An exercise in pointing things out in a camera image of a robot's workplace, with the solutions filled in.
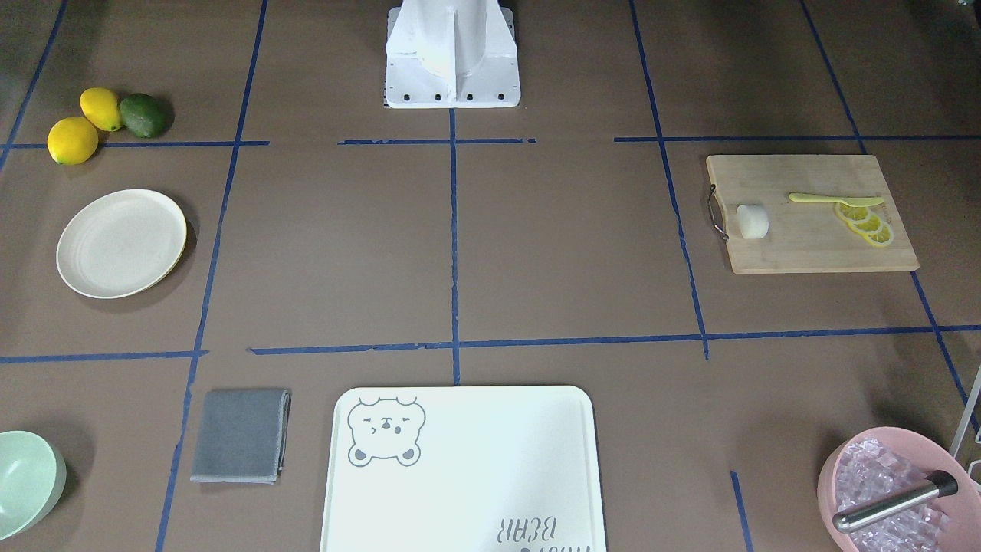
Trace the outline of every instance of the avocado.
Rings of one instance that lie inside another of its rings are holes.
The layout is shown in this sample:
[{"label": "avocado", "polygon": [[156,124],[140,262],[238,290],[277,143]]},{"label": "avocado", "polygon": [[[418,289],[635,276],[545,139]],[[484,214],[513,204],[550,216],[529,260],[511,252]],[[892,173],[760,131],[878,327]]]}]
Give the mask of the avocado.
[{"label": "avocado", "polygon": [[120,102],[123,124],[138,138],[156,138],[167,130],[167,115],[149,94],[130,94]]}]

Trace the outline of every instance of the mint green bowl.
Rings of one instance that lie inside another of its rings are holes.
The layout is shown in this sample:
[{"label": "mint green bowl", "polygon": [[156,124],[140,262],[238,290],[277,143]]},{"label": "mint green bowl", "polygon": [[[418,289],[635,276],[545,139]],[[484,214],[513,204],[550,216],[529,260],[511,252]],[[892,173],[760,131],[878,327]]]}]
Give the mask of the mint green bowl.
[{"label": "mint green bowl", "polygon": [[65,490],[65,459],[29,431],[0,433],[0,540],[48,515]]}]

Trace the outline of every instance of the towel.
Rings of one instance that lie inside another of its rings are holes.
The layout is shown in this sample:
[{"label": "towel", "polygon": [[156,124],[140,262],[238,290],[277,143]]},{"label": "towel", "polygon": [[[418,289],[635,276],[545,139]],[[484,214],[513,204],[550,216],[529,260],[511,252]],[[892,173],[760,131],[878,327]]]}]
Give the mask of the towel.
[{"label": "towel", "polygon": [[273,483],[283,470],[289,391],[209,391],[190,480]]}]

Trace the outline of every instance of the white plate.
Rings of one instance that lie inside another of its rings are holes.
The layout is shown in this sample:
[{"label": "white plate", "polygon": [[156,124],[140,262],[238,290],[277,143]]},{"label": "white plate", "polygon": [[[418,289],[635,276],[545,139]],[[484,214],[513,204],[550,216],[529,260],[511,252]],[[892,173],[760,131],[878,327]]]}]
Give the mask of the white plate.
[{"label": "white plate", "polygon": [[58,273],[76,292],[96,299],[139,293],[181,258],[187,222],[169,197],[123,190],[92,201],[58,241]]},{"label": "white plate", "polygon": [[352,389],[329,462],[322,552],[606,552],[576,387]]}]

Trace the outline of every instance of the cartoon bear face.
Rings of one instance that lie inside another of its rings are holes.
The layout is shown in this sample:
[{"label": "cartoon bear face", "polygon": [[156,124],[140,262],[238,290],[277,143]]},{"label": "cartoon bear face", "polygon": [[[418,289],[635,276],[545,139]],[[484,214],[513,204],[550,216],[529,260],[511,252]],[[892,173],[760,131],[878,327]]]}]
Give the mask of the cartoon bear face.
[{"label": "cartoon bear face", "polygon": [[419,461],[419,430],[426,423],[426,411],[415,399],[402,403],[398,399],[379,399],[374,403],[359,401],[347,415],[354,444],[348,460],[363,468],[372,459],[398,459],[403,466]]}]

